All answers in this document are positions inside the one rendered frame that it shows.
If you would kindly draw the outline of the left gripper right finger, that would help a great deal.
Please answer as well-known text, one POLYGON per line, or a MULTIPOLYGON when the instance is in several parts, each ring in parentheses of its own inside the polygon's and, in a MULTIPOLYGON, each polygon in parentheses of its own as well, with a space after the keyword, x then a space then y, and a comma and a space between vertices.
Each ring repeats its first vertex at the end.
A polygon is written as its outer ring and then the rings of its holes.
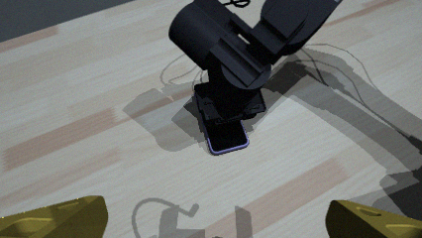
POLYGON ((422 238, 422 221, 348 200, 332 200, 326 218, 330 238, 422 238))

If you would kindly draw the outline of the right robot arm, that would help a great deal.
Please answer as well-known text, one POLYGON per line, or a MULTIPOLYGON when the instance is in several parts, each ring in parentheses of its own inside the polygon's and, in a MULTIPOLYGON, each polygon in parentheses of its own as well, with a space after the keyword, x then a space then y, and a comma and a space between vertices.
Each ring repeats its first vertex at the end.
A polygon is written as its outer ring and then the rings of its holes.
POLYGON ((245 103, 267 82, 271 64, 298 52, 343 0, 275 1, 265 0, 251 28, 219 0, 194 0, 174 17, 168 36, 207 69, 209 84, 227 101, 245 103))

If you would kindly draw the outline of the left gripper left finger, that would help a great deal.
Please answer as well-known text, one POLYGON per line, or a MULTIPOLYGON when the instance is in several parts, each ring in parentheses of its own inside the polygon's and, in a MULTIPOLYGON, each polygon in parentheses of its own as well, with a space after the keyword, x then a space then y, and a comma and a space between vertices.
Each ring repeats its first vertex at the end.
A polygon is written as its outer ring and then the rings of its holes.
POLYGON ((0 238, 102 238, 105 199, 89 195, 0 218, 0 238))

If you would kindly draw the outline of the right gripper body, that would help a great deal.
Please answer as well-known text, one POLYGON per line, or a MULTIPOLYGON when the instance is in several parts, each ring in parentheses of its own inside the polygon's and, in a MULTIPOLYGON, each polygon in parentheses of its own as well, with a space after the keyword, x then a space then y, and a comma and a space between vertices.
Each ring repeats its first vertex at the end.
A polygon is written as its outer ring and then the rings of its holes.
POLYGON ((195 84, 194 91, 205 127, 252 119, 257 113, 266 111, 261 91, 252 100, 239 104, 227 101, 218 91, 216 83, 195 84))

